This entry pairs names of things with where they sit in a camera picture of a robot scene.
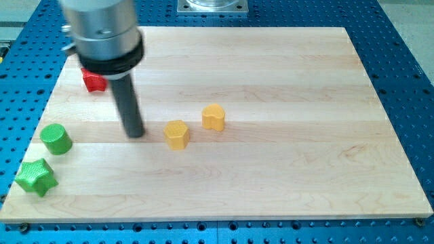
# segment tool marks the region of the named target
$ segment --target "red block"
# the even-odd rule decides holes
[[[81,72],[83,73],[83,81],[88,92],[104,92],[106,90],[107,80],[103,76],[92,73],[85,68],[81,68]]]

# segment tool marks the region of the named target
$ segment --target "wood grain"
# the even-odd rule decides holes
[[[144,27],[134,83],[146,135],[127,138],[111,91],[87,93],[77,57],[56,84],[25,158],[59,185],[12,184],[4,222],[414,218],[433,213],[343,28]],[[201,128],[219,103],[222,132]],[[185,150],[164,143],[182,119]],[[39,133],[74,141],[50,155]]]

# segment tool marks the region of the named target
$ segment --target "green star-shaped block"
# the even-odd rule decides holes
[[[33,163],[23,162],[20,173],[15,177],[15,182],[26,192],[36,192],[43,197],[48,189],[58,185],[53,174],[53,169],[45,159]]]

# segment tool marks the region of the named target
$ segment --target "orange block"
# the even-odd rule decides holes
[[[190,131],[184,121],[169,121],[164,127],[164,138],[172,150],[184,149],[190,141]]]
[[[224,110],[218,104],[211,104],[202,110],[202,127],[205,129],[224,130]]]

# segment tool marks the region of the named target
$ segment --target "blue pegboard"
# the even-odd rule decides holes
[[[249,0],[247,16],[178,16],[176,2],[136,1],[145,26],[343,26],[434,203],[434,88],[374,1]],[[0,65],[0,195],[8,192],[66,60],[56,0],[42,0]],[[0,243],[432,243],[427,220],[0,224]]]

